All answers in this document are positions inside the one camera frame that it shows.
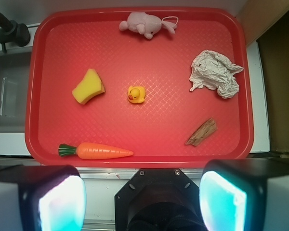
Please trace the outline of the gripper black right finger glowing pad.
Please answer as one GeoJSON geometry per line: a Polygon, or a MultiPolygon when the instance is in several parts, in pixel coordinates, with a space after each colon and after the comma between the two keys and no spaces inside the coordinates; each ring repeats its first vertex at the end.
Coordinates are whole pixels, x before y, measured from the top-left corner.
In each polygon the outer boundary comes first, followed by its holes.
{"type": "Polygon", "coordinates": [[[209,161],[199,204],[209,231],[289,231],[289,158],[209,161]]]}

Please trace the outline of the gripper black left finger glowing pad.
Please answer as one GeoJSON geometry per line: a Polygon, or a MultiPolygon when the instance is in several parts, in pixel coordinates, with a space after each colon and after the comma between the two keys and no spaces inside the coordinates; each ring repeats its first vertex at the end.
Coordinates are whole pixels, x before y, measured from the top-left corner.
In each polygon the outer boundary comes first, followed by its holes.
{"type": "Polygon", "coordinates": [[[79,231],[85,211],[75,167],[0,166],[0,231],[79,231]]]}

